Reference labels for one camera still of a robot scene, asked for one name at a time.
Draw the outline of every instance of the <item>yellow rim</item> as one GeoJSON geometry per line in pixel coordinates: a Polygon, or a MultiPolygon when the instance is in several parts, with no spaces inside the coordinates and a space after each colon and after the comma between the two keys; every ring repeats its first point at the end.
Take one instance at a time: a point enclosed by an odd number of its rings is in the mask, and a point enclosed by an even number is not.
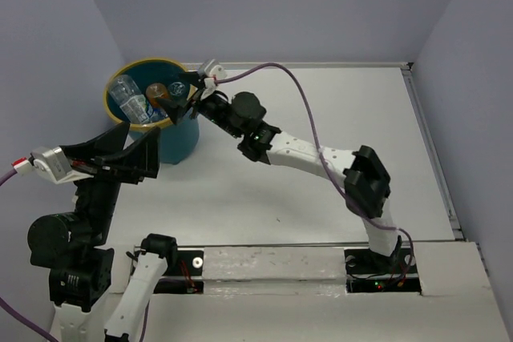
{"type": "MultiPolygon", "coordinates": [[[[171,64],[174,64],[174,65],[180,67],[184,71],[188,71],[188,69],[182,63],[179,63],[179,62],[174,61],[169,58],[145,58],[145,59],[141,59],[141,60],[136,60],[132,63],[127,64],[125,67],[120,68],[115,74],[113,74],[111,76],[111,78],[109,78],[109,81],[107,82],[107,85],[105,86],[105,89],[103,90],[103,107],[105,108],[105,111],[107,112],[109,117],[114,121],[114,123],[116,123],[116,124],[121,123],[122,120],[120,118],[118,118],[117,116],[115,116],[114,114],[112,114],[111,109],[107,105],[109,84],[111,84],[112,80],[114,80],[114,78],[116,76],[121,75],[122,73],[126,72],[127,70],[130,70],[134,66],[138,66],[139,64],[143,64],[143,63],[147,63],[147,62],[167,62],[167,63],[171,63],[171,64]]],[[[191,94],[194,93],[194,90],[195,90],[195,87],[191,86],[191,90],[189,91],[189,98],[191,97],[191,94]]],[[[130,123],[130,129],[133,131],[147,131],[148,129],[153,128],[153,127],[160,127],[162,129],[162,128],[169,127],[172,124],[173,123],[170,119],[165,119],[160,122],[149,123],[149,124],[130,123]]]]}

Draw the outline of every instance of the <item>bucket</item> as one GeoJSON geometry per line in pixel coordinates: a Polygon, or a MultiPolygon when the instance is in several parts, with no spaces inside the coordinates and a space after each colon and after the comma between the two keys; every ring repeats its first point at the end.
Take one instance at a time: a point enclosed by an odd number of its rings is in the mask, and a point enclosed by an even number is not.
{"type": "MultiPolygon", "coordinates": [[[[108,93],[108,85],[118,75],[129,75],[145,95],[148,86],[155,82],[163,83],[166,87],[178,81],[178,74],[187,72],[181,63],[167,58],[146,58],[130,63],[118,70],[109,79],[103,92],[103,106],[114,123],[129,122],[127,116],[121,111],[114,99],[108,93]]],[[[190,91],[194,87],[180,80],[190,91]]],[[[149,124],[130,124],[130,137],[134,140],[140,138],[153,127],[160,127],[160,162],[177,164],[187,158],[198,143],[200,128],[197,119],[184,119],[179,124],[173,124],[170,119],[149,124]]]]}

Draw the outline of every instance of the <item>blue bin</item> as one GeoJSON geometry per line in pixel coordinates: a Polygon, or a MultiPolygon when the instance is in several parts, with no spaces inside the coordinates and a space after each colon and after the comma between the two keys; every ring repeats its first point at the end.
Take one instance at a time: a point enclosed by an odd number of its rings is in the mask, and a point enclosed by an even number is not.
{"type": "MultiPolygon", "coordinates": [[[[103,105],[105,111],[114,123],[128,122],[126,115],[121,111],[114,99],[108,93],[108,85],[118,75],[126,74],[132,77],[143,95],[147,87],[155,82],[168,86],[176,82],[178,74],[186,72],[182,64],[166,58],[146,58],[130,63],[118,70],[105,86],[103,92],[103,105]]],[[[189,95],[194,87],[182,82],[189,88],[189,95]]],[[[144,132],[153,127],[160,127],[160,162],[177,164],[187,158],[200,137],[200,128],[197,119],[184,119],[180,124],[173,124],[170,119],[161,120],[156,123],[130,125],[129,135],[134,139],[141,137],[144,132]]]]}

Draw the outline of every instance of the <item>trash can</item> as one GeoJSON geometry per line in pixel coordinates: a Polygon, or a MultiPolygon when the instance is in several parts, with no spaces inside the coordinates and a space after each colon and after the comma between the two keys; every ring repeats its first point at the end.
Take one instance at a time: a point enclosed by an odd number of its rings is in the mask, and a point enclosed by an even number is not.
{"type": "MultiPolygon", "coordinates": [[[[118,75],[126,74],[134,79],[143,95],[146,88],[155,82],[163,83],[166,87],[179,80],[178,74],[186,72],[184,65],[167,58],[145,58],[130,63],[112,75],[103,92],[103,106],[114,123],[129,122],[114,99],[108,93],[108,85],[118,75]]],[[[189,97],[194,87],[180,80],[188,89],[189,97]]],[[[136,140],[144,132],[153,127],[160,127],[160,162],[177,164],[187,158],[198,142],[200,128],[197,119],[184,119],[179,124],[173,124],[170,119],[149,124],[130,124],[129,135],[136,140]]]]}

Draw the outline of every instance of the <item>wall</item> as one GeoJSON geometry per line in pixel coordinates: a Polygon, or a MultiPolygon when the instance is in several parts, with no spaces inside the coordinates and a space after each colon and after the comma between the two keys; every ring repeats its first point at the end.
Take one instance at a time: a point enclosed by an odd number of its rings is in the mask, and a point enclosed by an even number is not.
{"type": "Polygon", "coordinates": [[[467,236],[481,243],[513,337],[513,0],[451,0],[414,66],[467,236]]]}
{"type": "Polygon", "coordinates": [[[449,0],[95,0],[127,59],[413,61],[449,0]]]}
{"type": "MultiPolygon", "coordinates": [[[[107,125],[101,90],[122,63],[93,0],[0,0],[0,172],[37,146],[78,143],[107,125]]],[[[0,296],[44,328],[48,270],[29,265],[26,233],[39,216],[72,209],[72,186],[35,175],[0,189],[0,296]]],[[[1,340],[40,341],[0,310],[1,340]]]]}

